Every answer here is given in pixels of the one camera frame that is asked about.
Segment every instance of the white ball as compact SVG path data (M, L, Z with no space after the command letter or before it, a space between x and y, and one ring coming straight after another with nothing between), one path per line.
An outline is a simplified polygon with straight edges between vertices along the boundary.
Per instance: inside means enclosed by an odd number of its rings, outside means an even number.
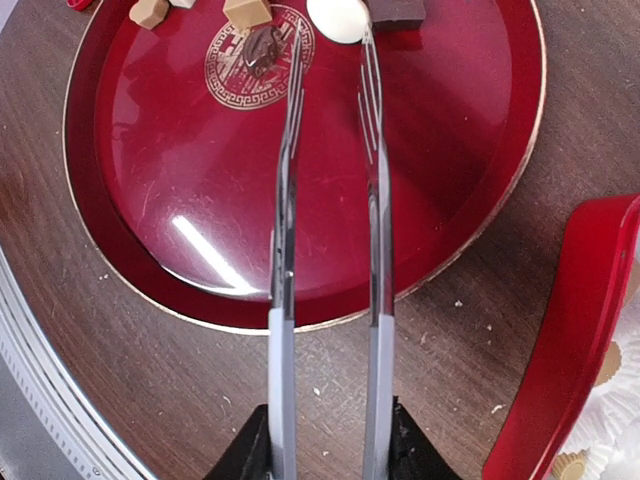
M369 24L369 10L362 0L307 0L311 21L329 40L357 43Z

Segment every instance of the metal tongs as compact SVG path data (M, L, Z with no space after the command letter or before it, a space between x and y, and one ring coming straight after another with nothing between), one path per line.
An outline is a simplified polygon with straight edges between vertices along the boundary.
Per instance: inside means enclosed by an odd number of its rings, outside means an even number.
M382 84L370 29L363 39L358 94L366 145L371 224L371 344L364 478L388 479L393 416L393 245L391 176L383 135ZM294 243L296 145L304 90L300 28L291 58L285 131L278 163L276 220L273 235L272 308L269 312L269 433L271 478L296 478L294 369Z
M272 236L269 404L259 405L205 480L296 480L294 243L296 147L304 90L300 37L291 54ZM460 480L393 397L391 174L383 133L382 82L370 29L364 35L358 107L366 150L371 225L371 328L363 478Z

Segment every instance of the dark wood grain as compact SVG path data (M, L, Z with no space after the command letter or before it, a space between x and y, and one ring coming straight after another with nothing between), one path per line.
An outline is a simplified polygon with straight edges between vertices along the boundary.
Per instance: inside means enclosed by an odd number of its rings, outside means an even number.
M396 392L470 480L507 413L492 409L508 407L526 367L570 212L640 190L637 3L539 4L549 96L530 167L480 240L397 308ZM266 399L266 340L178 321L103 278L67 191L60 136L88 20L61 1L21 0L0 36L0 243L57 351L116 431L161 478L199 479ZM359 477L366 338L364 319L299 336L305 480Z

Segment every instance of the gold circular emblem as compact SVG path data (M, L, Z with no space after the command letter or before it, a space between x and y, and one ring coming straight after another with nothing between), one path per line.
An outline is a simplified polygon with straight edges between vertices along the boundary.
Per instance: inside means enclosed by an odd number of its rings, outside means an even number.
M315 51L315 37L309 21L297 10L272 5L273 25L282 33L284 51L276 65L259 79L242 60L246 37L227 23L211 42L205 60L205 77L211 94L221 104L237 110L255 110L287 95L291 47L297 25L301 25L302 63L309 69Z

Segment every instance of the dark brown candy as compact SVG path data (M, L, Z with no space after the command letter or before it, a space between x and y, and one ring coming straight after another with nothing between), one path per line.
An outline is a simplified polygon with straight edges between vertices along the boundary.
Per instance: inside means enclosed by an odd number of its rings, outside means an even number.
M275 65L282 53L280 30L272 25L261 27L249 34L242 48L242 58L255 78L262 77Z
M375 31L418 30L427 11L425 0L367 0Z

